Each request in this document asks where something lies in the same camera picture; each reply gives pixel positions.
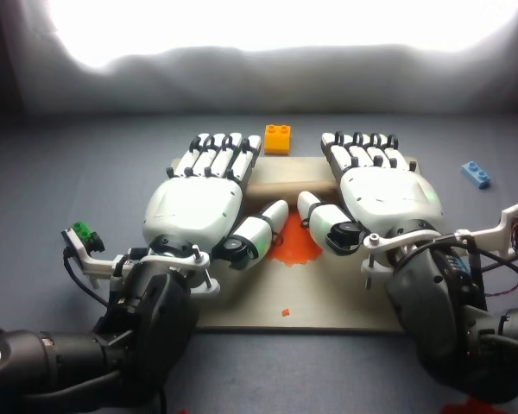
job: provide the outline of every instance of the robot's right hand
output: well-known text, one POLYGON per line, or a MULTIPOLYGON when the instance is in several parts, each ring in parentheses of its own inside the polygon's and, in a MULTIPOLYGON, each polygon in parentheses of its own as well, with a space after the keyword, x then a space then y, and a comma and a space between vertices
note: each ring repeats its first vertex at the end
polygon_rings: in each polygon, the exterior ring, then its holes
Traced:
POLYGON ((323 204, 304 191, 298 210, 323 249, 352 254, 365 235, 399 235, 399 230, 413 227, 412 221, 422 221, 430 229, 443 227, 435 190, 415 172, 415 162, 405 161, 394 135, 324 133, 320 146, 338 183, 342 208, 323 204))
POLYGON ((236 269, 267 253, 287 219, 285 201, 238 225, 243 192, 261 151, 261 137, 200 134, 149 201, 143 235, 157 254, 183 255, 198 245, 236 269))

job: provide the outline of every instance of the lego brick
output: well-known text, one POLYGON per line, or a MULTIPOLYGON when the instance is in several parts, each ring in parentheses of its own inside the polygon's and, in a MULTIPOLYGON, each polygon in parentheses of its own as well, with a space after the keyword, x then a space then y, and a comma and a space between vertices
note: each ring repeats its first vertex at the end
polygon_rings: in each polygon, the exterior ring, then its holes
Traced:
POLYGON ((292 128, 287 125, 267 125, 265 128, 265 154, 290 154, 292 128))
POLYGON ((477 188, 483 189, 490 186, 491 177, 474 161, 464 164, 461 172, 477 188))

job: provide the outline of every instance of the green lego brick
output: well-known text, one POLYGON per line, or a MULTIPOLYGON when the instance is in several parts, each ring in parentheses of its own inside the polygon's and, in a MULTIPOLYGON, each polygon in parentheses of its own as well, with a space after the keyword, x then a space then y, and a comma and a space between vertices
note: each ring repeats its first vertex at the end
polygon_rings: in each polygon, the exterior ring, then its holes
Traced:
POLYGON ((92 229, 86 225, 85 222, 76 222, 73 226, 71 226, 77 237, 83 242, 88 242, 91 238, 92 229))

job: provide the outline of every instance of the gray table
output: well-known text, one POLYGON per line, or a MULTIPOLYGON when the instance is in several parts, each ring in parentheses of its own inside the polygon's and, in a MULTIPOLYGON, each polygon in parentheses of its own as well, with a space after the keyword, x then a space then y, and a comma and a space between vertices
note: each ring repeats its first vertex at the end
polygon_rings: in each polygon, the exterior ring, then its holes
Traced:
MULTIPOLYGON (((320 156, 322 132, 395 133, 444 205, 447 230, 481 229, 518 202, 518 116, 193 116, 54 118, 0 122, 0 326, 89 329, 103 308, 68 278, 62 229, 86 220, 111 258, 142 244, 148 198, 165 167, 199 132, 262 135, 292 126, 291 154, 320 156), (475 160, 494 184, 460 174, 475 160)), ((505 270, 488 292, 512 286, 505 270)), ((107 295, 105 286, 100 292, 107 295)), ((518 291, 489 300, 501 312, 518 291)), ((466 396, 435 383, 402 336, 197 334, 167 383, 170 412, 437 413, 466 396)), ((518 399, 502 407, 518 413, 518 399)), ((102 412, 148 412, 140 410, 102 412)))

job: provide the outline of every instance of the red object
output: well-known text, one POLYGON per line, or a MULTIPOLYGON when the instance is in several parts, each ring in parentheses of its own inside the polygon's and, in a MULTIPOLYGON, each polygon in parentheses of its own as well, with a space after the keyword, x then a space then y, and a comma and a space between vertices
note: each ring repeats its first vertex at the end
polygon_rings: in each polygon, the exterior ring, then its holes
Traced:
POLYGON ((301 227, 300 213, 296 210, 290 211, 281 236, 283 243, 280 246, 273 245, 267 253, 270 260, 278 259, 288 267, 298 263, 305 265, 322 253, 322 249, 313 241, 309 231, 301 227))
POLYGON ((496 410, 489 404, 485 404, 474 398, 469 398, 463 405, 446 405, 440 414, 507 414, 505 411, 496 410))

